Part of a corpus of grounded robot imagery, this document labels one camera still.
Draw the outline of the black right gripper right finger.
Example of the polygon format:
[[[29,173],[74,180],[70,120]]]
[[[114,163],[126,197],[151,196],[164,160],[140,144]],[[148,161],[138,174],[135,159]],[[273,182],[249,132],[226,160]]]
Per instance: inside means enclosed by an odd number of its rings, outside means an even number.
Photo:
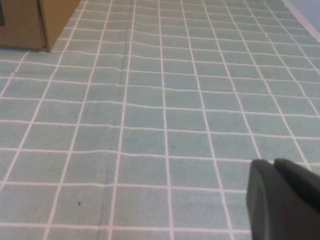
[[[297,240],[320,238],[320,177],[288,159],[278,158],[274,167],[297,197],[290,220]]]

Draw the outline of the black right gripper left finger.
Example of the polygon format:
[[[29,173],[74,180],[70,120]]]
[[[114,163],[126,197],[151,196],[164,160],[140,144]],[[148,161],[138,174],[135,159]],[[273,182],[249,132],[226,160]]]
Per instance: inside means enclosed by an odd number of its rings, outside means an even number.
[[[297,240],[299,205],[298,197],[270,162],[251,162],[246,206],[252,239]]]

